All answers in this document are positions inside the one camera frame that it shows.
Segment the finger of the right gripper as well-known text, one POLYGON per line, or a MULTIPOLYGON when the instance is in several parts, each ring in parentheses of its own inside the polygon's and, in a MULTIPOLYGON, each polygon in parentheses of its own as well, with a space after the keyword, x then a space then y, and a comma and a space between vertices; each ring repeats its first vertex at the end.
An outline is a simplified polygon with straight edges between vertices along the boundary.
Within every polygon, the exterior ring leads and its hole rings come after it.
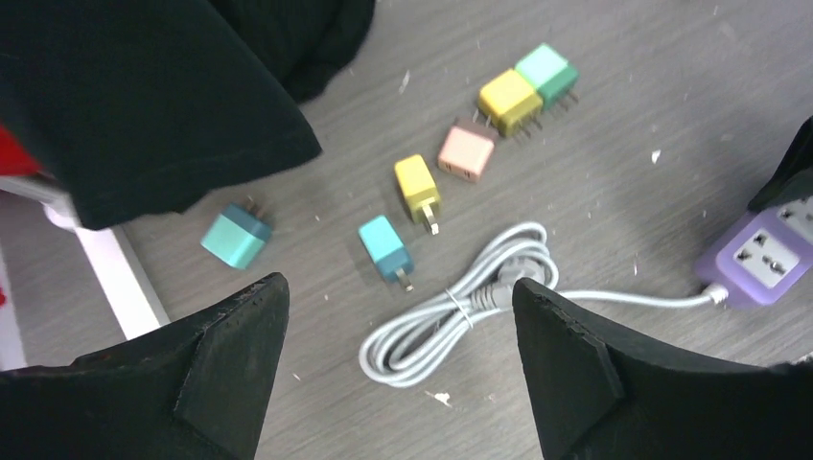
POLYGON ((760 213, 812 196, 812 118, 802 123, 776 171, 747 205, 760 213))

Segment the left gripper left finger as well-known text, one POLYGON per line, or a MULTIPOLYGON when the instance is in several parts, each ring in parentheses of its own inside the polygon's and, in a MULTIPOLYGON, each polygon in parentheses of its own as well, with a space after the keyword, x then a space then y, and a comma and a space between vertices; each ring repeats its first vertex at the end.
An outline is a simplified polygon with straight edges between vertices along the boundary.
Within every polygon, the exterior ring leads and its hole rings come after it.
POLYGON ((59 367, 1 375, 5 459, 251 459, 289 323, 272 273, 59 367))

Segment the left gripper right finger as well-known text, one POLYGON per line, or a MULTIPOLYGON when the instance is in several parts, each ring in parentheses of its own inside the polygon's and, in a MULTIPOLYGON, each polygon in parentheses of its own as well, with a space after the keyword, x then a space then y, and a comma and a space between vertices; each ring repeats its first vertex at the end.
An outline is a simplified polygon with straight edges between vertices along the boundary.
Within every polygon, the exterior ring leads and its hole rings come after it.
POLYGON ((812 365, 675 347, 524 278, 518 349, 546 459, 808 459, 812 365))

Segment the purple power strip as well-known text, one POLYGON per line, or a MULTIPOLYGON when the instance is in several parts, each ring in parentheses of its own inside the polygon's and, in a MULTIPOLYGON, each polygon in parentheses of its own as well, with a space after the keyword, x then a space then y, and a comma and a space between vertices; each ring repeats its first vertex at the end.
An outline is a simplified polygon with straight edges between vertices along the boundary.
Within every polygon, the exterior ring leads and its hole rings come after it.
POLYGON ((812 198, 738 220, 698 259, 695 273, 728 291, 735 309, 769 306, 812 267, 812 198))

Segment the teal adapter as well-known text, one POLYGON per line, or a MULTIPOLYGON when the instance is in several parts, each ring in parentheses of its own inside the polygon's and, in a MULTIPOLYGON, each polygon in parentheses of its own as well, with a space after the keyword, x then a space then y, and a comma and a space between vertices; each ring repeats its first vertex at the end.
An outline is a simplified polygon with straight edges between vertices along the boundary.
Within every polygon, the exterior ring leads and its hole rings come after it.
POLYGON ((398 283, 405 291, 413 291, 409 275, 414 262, 390 220, 378 215, 363 224, 358 234, 381 277, 388 283, 398 283))
POLYGON ((272 227, 261 215, 261 207, 251 196, 244 202, 229 203, 214 219, 200 240, 202 248, 224 264, 247 269, 264 249, 272 227))

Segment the green adapter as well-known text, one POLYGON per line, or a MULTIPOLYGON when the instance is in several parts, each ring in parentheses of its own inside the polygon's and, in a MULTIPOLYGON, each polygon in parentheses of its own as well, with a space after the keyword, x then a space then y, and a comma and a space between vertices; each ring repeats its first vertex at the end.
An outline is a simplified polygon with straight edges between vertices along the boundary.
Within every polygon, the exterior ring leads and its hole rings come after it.
POLYGON ((579 101, 573 92, 580 77, 579 71, 547 43, 540 44, 518 60, 514 69, 541 97, 543 111, 548 111, 557 104, 568 110, 568 101, 579 101))

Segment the yellow adapter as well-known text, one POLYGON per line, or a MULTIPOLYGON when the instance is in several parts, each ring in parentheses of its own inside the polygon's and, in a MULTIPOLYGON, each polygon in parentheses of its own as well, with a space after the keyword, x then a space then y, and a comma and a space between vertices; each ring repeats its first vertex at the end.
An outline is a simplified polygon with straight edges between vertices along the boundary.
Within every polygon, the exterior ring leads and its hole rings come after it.
POLYGON ((484 84, 476 103, 502 137, 515 135, 544 107, 536 89, 514 69, 508 69, 484 84))
POLYGON ((425 159, 414 154, 397 161, 393 169, 411 220, 438 235, 440 194, 425 159))

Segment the brown plug adapter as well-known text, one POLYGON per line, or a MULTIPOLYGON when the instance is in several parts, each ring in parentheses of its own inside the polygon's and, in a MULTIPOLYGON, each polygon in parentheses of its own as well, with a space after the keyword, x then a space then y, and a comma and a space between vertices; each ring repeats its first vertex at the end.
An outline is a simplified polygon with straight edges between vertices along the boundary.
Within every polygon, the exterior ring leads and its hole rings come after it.
POLYGON ((489 126, 458 117, 438 153, 442 172, 478 182, 494 150, 499 133, 489 126))

